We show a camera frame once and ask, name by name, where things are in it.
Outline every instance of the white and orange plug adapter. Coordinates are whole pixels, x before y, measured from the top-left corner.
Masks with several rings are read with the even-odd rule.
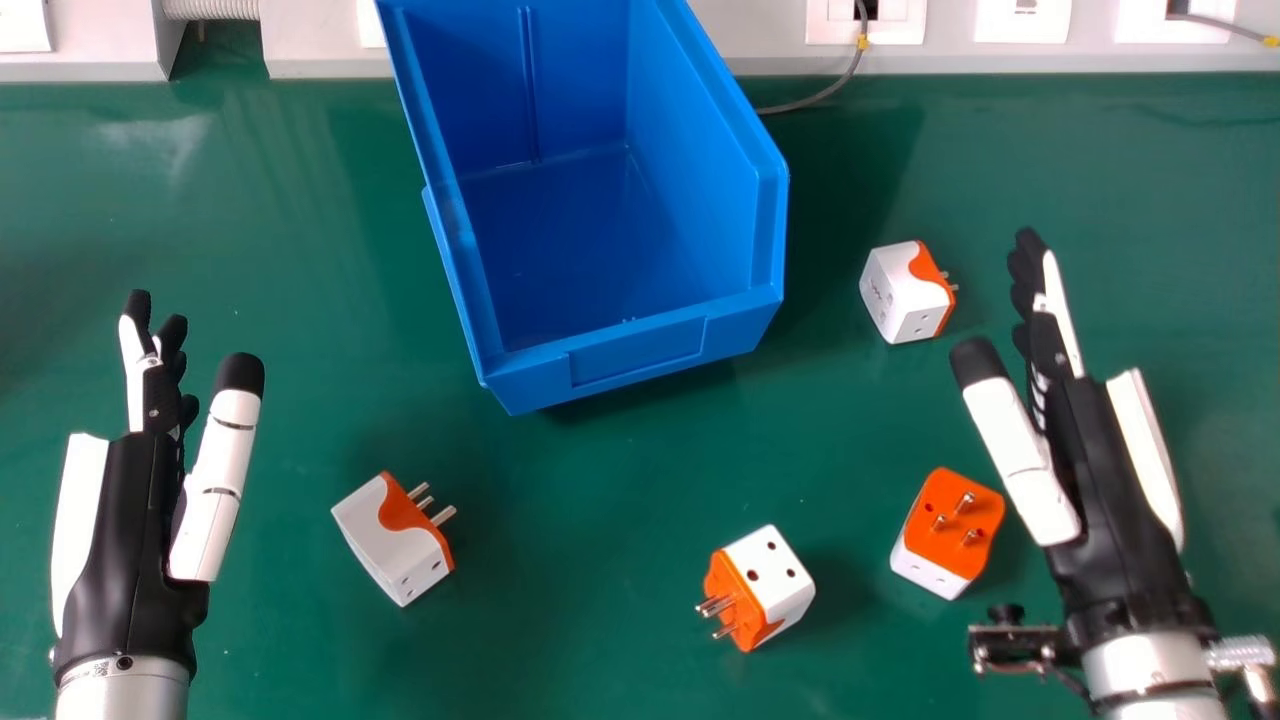
[[[440,525],[457,509],[449,505],[428,518],[434,498],[424,497],[426,491],[422,483],[404,492],[390,473],[381,473],[333,506],[360,564],[401,607],[453,571],[453,552]]]
[[[712,553],[703,593],[694,610],[719,621],[712,638],[751,652],[800,620],[815,588],[782,533],[765,525]]]
[[[955,600],[982,574],[1005,498],[964,475],[938,468],[924,480],[890,555],[895,573]]]
[[[938,337],[956,306],[956,286],[919,240],[872,250],[858,290],[891,345]]]

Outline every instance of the blue storage container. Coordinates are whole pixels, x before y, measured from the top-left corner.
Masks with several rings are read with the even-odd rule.
[[[480,383],[527,413],[749,352],[787,169],[685,0],[379,0]]]

